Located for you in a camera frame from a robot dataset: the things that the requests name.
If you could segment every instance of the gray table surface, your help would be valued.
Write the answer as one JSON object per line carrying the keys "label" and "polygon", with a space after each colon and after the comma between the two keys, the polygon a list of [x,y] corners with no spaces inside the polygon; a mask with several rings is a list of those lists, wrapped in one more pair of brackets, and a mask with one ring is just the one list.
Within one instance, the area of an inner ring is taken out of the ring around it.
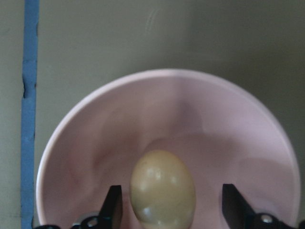
{"label": "gray table surface", "polygon": [[[23,5],[4,2],[0,221],[18,228],[10,220],[20,210]],[[91,91],[142,70],[185,68],[223,77],[262,101],[291,139],[304,181],[304,12],[305,1],[296,0],[40,0],[35,174],[59,121]]]}

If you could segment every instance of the bowl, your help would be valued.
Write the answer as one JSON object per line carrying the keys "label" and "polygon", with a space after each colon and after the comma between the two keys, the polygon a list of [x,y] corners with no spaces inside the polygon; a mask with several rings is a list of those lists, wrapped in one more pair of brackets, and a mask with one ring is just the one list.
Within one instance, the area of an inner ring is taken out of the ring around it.
{"label": "bowl", "polygon": [[43,153],[36,202],[41,224],[70,228],[99,211],[111,185],[122,185],[121,228],[140,229],[129,181],[147,151],[175,153],[196,189],[192,229],[227,229],[223,183],[233,183],[256,211],[293,225],[300,176],[278,121],[248,92],[222,78],[161,69],[125,76],[81,100]]}

